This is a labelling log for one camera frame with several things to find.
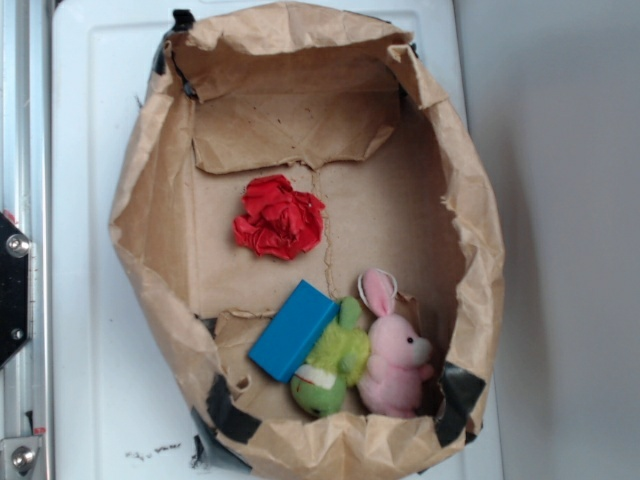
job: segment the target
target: bunny nose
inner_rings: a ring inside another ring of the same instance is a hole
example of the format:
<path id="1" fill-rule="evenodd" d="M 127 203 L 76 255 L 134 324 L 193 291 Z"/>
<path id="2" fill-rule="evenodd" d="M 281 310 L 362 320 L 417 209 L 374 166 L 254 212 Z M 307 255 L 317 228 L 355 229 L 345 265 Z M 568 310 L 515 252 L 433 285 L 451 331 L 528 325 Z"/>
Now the bunny nose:
<path id="1" fill-rule="evenodd" d="M 424 338 L 417 337 L 412 344 L 414 365 L 422 365 L 429 360 L 431 344 Z"/>

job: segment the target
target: green plush toy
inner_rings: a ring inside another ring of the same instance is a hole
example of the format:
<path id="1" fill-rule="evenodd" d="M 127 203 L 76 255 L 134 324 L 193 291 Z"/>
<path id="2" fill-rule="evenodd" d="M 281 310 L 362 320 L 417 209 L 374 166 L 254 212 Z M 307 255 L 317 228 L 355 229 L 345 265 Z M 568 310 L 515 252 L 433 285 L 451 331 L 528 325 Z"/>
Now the green plush toy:
<path id="1" fill-rule="evenodd" d="M 347 388 L 356 385 L 366 370 L 371 347 L 366 332 L 356 328 L 361 313 L 355 298 L 343 298 L 340 313 L 291 379 L 293 398 L 311 415 L 338 412 Z"/>

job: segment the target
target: blue foam block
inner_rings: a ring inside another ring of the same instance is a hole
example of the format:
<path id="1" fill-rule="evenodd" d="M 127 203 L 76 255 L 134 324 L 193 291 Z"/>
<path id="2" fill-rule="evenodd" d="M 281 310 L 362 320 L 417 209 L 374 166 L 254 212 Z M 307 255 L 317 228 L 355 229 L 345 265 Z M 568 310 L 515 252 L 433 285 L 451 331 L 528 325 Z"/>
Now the blue foam block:
<path id="1" fill-rule="evenodd" d="M 339 311 L 340 305 L 302 280 L 249 357 L 279 382 L 289 382 Z"/>

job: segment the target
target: metal bracket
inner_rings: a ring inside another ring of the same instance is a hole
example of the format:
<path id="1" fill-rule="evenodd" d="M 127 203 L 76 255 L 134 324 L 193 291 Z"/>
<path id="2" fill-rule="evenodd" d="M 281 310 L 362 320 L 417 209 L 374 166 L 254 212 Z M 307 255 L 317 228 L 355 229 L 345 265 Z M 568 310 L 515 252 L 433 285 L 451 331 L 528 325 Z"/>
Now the metal bracket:
<path id="1" fill-rule="evenodd" d="M 42 437 L 0 440 L 0 480 L 30 480 L 34 477 Z"/>
<path id="2" fill-rule="evenodd" d="M 29 337 L 30 242 L 0 214 L 0 368 Z"/>

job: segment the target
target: bunny ear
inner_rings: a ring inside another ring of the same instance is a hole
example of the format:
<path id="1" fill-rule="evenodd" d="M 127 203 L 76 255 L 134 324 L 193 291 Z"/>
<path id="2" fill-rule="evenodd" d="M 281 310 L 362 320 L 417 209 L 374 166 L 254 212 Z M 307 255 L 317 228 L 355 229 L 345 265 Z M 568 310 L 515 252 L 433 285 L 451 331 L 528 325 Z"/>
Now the bunny ear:
<path id="1" fill-rule="evenodd" d="M 370 268 L 358 277 L 358 291 L 364 304 L 378 317 L 393 313 L 398 282 L 390 273 Z"/>

